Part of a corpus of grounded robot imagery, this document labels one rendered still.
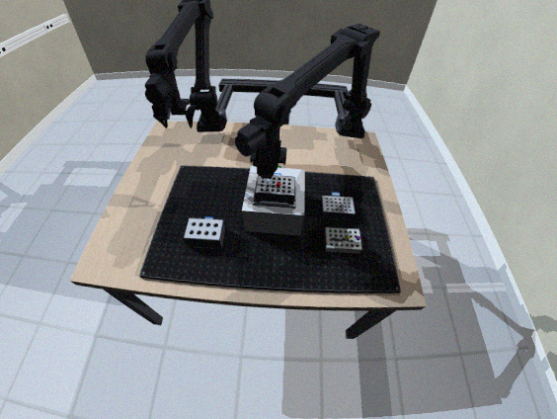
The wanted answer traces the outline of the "white tube rack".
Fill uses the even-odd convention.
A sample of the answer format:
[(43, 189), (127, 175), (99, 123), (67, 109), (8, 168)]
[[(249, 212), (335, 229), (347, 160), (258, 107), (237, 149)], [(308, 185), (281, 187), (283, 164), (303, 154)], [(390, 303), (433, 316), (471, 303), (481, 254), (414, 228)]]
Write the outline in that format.
[[(324, 235), (325, 252), (360, 253), (362, 250), (361, 241), (356, 243), (357, 236), (360, 236), (359, 229), (326, 227)], [(351, 237), (348, 242), (345, 241), (347, 236)]]

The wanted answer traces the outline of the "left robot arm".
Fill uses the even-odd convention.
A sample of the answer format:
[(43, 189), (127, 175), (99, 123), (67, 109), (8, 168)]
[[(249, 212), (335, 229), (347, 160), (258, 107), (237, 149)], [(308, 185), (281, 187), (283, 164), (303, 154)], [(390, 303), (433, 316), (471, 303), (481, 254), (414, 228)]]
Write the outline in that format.
[[(328, 47), (286, 78), (273, 86), (268, 86), (256, 97), (255, 117), (238, 130), (235, 145), (244, 156), (256, 152), (256, 161), (259, 154), (259, 162), (257, 162), (259, 176), (270, 178), (274, 175), (275, 162), (279, 162), (280, 159), (280, 127), (286, 124), (289, 110), (291, 112), (307, 91), (352, 57), (354, 58), (352, 91), (347, 93), (343, 105), (349, 114), (344, 120), (339, 119), (338, 124), (342, 132), (365, 133), (362, 119), (367, 116), (371, 108), (371, 100), (366, 98), (366, 84), (372, 46), (379, 34), (379, 30), (369, 29), (363, 24), (339, 29), (332, 34), (331, 44)], [(266, 145), (278, 141), (276, 145)]]

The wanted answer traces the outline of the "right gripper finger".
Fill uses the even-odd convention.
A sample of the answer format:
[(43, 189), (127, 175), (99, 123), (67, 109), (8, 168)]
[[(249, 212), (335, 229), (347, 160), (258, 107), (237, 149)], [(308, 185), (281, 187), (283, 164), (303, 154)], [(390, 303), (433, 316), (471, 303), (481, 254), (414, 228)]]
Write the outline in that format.
[[(194, 118), (194, 114), (195, 114), (195, 110), (196, 110), (196, 105), (191, 105), (191, 107), (195, 107), (194, 110), (193, 110), (193, 112), (192, 112), (192, 114), (189, 115), (189, 116), (186, 116), (190, 128), (193, 127), (193, 118)], [(192, 116), (192, 118), (191, 118), (191, 116)]]
[(153, 115), (153, 117), (154, 117), (158, 122), (160, 122), (165, 128), (168, 127), (167, 121), (160, 121), (160, 120), (159, 120), (157, 117), (155, 117), (154, 115)]

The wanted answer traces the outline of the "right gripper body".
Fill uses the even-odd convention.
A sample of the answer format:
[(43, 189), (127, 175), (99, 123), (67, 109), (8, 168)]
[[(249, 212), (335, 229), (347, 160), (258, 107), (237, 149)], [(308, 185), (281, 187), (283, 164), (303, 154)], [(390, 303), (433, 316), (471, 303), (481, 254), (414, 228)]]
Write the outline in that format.
[(192, 114), (195, 107), (188, 107), (186, 110), (186, 106), (190, 103), (190, 99), (181, 99), (182, 105), (179, 109), (171, 109), (171, 115), (186, 115), (189, 116)]

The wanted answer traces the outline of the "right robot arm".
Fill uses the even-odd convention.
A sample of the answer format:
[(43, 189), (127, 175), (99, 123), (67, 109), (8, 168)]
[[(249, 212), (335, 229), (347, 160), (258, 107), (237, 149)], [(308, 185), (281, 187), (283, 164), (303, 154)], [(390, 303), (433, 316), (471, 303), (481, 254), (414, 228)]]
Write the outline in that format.
[[(153, 104), (151, 106), (153, 114), (160, 121), (170, 119), (171, 107), (180, 108), (182, 105), (180, 93), (179, 90), (175, 92), (178, 88), (174, 73), (178, 68), (176, 55), (195, 23), (196, 82), (195, 87), (191, 87), (190, 105), (196, 105), (196, 110), (201, 112), (199, 116), (201, 119), (197, 123), (198, 128), (222, 127), (225, 117), (217, 110), (212, 110), (217, 107), (217, 95), (216, 87), (211, 86), (209, 80), (209, 26), (213, 19), (210, 0), (182, 0), (178, 9), (179, 14), (165, 34), (146, 53), (150, 78), (145, 83), (145, 97)], [(208, 92), (200, 91), (208, 90), (207, 88)], [(169, 94), (172, 91), (175, 93)]]

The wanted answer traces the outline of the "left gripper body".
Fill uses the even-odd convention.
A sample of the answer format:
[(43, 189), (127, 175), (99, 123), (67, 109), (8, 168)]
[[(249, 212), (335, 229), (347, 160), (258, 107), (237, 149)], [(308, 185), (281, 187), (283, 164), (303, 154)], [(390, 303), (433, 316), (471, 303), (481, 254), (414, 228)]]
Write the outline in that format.
[[(267, 145), (267, 146), (272, 146), (272, 145), (276, 145), (276, 144), (278, 144), (278, 143), (279, 143), (279, 141), (276, 142), (276, 143), (272, 143), (271, 145), (268, 145), (268, 144), (266, 144), (266, 145)], [(279, 159), (279, 162), (275, 162), (275, 168), (278, 168), (278, 164), (279, 164), (279, 163), (285, 165), (285, 162), (286, 162), (286, 151), (287, 151), (287, 148), (286, 148), (286, 147), (281, 147), (281, 148), (280, 148), (280, 159)], [(250, 162), (252, 163), (252, 161), (253, 161), (253, 166), (254, 166), (254, 167), (257, 167), (256, 152), (254, 152), (253, 154), (251, 154)]]

